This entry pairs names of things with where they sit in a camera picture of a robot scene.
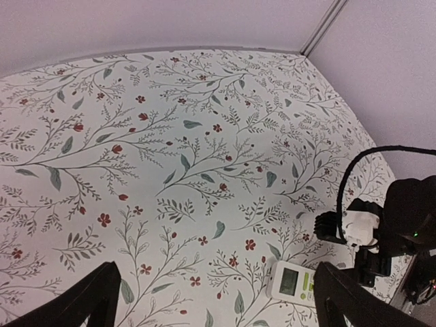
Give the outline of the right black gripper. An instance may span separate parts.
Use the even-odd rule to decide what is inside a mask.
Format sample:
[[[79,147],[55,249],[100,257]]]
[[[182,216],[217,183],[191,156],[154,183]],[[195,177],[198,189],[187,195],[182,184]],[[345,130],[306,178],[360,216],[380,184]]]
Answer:
[[[360,249],[355,257],[354,278],[361,286],[373,287],[376,277],[390,276],[391,267],[391,258],[372,253],[367,249]]]

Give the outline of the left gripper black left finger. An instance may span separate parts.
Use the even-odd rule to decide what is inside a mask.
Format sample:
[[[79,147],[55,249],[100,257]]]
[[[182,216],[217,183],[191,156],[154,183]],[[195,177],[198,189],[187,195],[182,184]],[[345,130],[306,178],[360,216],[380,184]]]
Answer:
[[[60,296],[6,326],[114,326],[121,288],[115,262],[104,262]]]

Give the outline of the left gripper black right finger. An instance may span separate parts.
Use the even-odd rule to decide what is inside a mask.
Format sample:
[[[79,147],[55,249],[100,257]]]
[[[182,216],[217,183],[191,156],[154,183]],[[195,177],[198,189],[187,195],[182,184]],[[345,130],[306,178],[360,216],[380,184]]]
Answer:
[[[315,271],[314,299],[320,326],[426,326],[374,297],[330,262]]]

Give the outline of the white remote control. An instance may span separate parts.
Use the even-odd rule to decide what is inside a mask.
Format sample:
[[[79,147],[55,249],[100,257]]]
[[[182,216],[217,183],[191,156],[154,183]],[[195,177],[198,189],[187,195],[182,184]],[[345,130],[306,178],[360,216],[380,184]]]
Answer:
[[[313,269],[277,261],[271,267],[266,295],[273,300],[315,307],[314,275]]]

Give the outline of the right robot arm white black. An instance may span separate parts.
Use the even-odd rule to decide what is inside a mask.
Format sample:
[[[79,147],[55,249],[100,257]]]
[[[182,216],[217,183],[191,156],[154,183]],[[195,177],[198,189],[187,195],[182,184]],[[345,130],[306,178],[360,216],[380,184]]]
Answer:
[[[384,205],[356,198],[344,209],[345,186],[354,166],[364,157],[380,152],[403,151],[434,155],[431,149],[410,146],[378,146],[359,153],[346,168],[339,185],[336,209],[315,220],[320,240],[357,247],[353,268],[344,272],[358,285],[374,287],[376,278],[389,277],[392,259],[417,257],[406,285],[407,297],[421,305],[435,297],[435,177],[395,180]]]

